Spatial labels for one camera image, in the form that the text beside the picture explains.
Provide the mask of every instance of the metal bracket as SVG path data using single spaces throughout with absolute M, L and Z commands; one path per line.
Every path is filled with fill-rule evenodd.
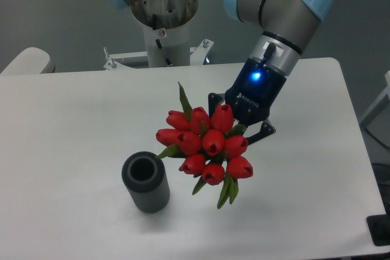
M 365 129 L 386 108 L 390 101 L 390 71 L 385 74 L 387 87 L 369 105 L 359 118 L 359 125 Z
M 190 48 L 190 65 L 206 65 L 210 64 L 210 57 L 207 55 L 210 49 L 213 47 L 214 42 L 208 39 L 204 39 L 198 47 Z M 109 54 L 107 47 L 103 48 L 105 55 L 105 65 L 106 70 L 114 69 L 133 69 L 133 68 L 142 68 L 144 67 L 140 63 L 147 62 L 147 53 L 144 52 L 132 52 L 132 53 L 122 53 L 122 54 Z M 132 66 L 126 66 L 123 64 L 131 63 Z

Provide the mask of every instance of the green leaf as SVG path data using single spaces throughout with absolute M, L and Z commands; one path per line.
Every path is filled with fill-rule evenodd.
M 229 197 L 230 197 L 229 203 L 232 204 L 235 199 L 234 181 L 232 176 L 229 173 L 227 175 L 229 176 Z
M 205 123 L 205 121 L 202 121 L 201 126 L 200 126 L 200 138 L 201 139 L 203 138 L 203 136 L 206 135 L 206 132 L 207 132 L 206 123 Z
M 172 144 L 163 150 L 159 155 L 156 156 L 156 160 L 160 160 L 162 158 L 166 158 L 167 156 L 170 158 L 174 158 L 176 155 L 180 155 L 182 151 L 180 150 L 177 144 Z
M 217 209 L 221 209 L 224 206 L 226 200 L 229 198 L 229 193 L 227 188 L 229 187 L 229 176 L 224 177 L 224 185 L 222 186 L 221 194 L 219 195 L 219 200 L 217 203 Z
M 230 138 L 235 135 L 243 135 L 246 130 L 246 126 L 242 124 L 235 125 L 229 132 L 225 133 L 226 138 Z
M 191 115 L 192 115 L 193 109 L 192 109 L 190 103 L 188 102 L 184 88 L 182 87 L 180 82 L 179 82 L 179 96 L 180 96 L 180 103 L 182 104 L 184 115 L 185 115 L 187 121 L 191 122 Z
M 213 160 L 213 162 L 214 162 L 214 163 L 217 163 L 217 164 L 222 164 L 222 163 L 224 162 L 224 160 L 226 160 L 227 155 L 228 155 L 228 152 L 227 152 L 227 151 L 221 152 L 221 153 Z
M 203 181 L 203 177 L 200 177 L 199 181 L 196 183 L 196 185 L 194 187 L 193 195 L 198 193 L 203 188 L 203 186 L 205 186 L 205 185 L 206 185 L 206 182 Z
M 234 185 L 234 199 L 233 199 L 233 201 L 234 201 L 238 195 L 238 181 L 233 180 L 233 185 Z

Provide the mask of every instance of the tulip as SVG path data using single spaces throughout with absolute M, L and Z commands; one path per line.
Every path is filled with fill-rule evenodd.
M 218 155 L 224 149 L 225 136 L 221 131 L 211 129 L 203 137 L 202 145 L 209 155 Z
M 209 164 L 202 173 L 203 181 L 210 185 L 218 185 L 224 180 L 225 169 L 220 164 Z
M 227 151 L 227 158 L 234 158 L 242 155 L 248 148 L 248 140 L 242 135 L 235 135 L 225 140 L 224 150 Z
M 189 175 L 200 175 L 206 166 L 206 159 L 203 155 L 197 154 L 185 159 L 180 170 Z
M 177 130 L 190 131 L 191 123 L 186 119 L 183 112 L 169 111 L 166 122 Z
M 165 146 L 170 146 L 176 143 L 176 137 L 181 134 L 180 130 L 176 129 L 160 129 L 156 133 L 156 139 L 164 144 Z
M 222 132 L 232 129 L 234 123 L 233 111 L 229 105 L 218 105 L 213 117 L 211 117 L 211 127 Z
M 193 109 L 191 115 L 191 131 L 195 134 L 200 134 L 200 128 L 202 126 L 202 121 L 206 125 L 206 130 L 210 129 L 210 117 L 206 113 L 203 107 L 197 107 Z
M 243 156 L 236 156 L 227 163 L 227 172 L 233 179 L 245 179 L 254 175 L 254 169 Z
M 185 155 L 194 155 L 202 148 L 199 135 L 188 131 L 181 132 L 176 137 L 176 144 Z

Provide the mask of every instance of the black cable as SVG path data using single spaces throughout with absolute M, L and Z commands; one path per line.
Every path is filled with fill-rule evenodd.
M 376 138 L 367 128 L 365 128 L 367 134 L 373 139 L 375 140 L 376 142 L 378 142 L 383 148 L 385 148 L 386 150 L 390 150 L 390 147 L 387 146 L 386 144 L 384 144 L 383 142 L 381 142 L 378 138 Z

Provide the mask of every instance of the metal cylinder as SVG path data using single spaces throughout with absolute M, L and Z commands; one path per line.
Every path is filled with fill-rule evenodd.
M 156 213 L 169 201 L 170 191 L 162 160 L 151 152 L 137 152 L 122 168 L 122 180 L 136 207 L 144 213 Z
M 190 65 L 189 22 L 198 0 L 139 0 L 131 5 L 144 33 L 149 67 Z

